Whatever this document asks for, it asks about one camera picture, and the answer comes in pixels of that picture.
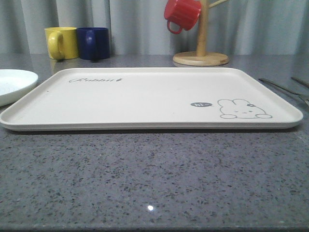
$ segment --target navy blue mug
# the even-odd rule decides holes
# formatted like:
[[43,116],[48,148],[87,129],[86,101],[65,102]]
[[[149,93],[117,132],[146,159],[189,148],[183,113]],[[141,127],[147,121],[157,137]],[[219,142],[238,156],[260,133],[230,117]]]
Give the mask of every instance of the navy blue mug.
[[110,55],[108,28],[78,28],[77,45],[82,59],[106,59]]

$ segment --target mug handle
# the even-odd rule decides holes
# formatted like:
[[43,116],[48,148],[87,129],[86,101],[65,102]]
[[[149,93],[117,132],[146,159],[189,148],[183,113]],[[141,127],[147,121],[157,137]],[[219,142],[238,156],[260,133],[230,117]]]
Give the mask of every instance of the mug handle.
[[59,50],[59,41],[63,40],[63,35],[59,31],[54,31],[48,37],[48,51],[53,59],[64,59],[64,54]]
[[182,27],[179,27],[178,31],[173,31],[169,26],[170,26],[170,21],[168,21],[168,30],[172,32],[173,34],[179,34],[183,30]]
[[93,30],[89,30],[86,32],[86,44],[88,47],[88,55],[90,59],[96,59],[97,43],[96,43],[96,35]]

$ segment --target curtain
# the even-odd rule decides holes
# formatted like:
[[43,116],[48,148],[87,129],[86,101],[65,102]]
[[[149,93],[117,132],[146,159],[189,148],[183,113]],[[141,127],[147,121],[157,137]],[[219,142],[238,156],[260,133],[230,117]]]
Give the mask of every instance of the curtain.
[[[0,0],[0,53],[46,54],[44,28],[107,27],[112,54],[196,50],[197,25],[167,30],[167,0]],[[207,51],[309,53],[309,0],[229,0],[210,9]]]

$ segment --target rectangular tray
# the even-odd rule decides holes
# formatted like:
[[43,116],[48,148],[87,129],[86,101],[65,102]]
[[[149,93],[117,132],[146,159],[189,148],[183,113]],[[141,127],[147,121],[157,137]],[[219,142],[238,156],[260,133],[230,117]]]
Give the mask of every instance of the rectangular tray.
[[57,72],[0,115],[16,131],[284,129],[303,114],[231,68],[82,68]]

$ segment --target plate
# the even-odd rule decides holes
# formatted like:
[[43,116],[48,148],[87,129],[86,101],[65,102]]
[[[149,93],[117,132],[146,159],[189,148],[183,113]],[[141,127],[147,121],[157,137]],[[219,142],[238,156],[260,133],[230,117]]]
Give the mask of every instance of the plate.
[[16,131],[284,129],[303,114],[241,70],[78,68],[0,114]]
[[0,70],[0,106],[17,101],[29,93],[38,81],[34,72],[17,69]]

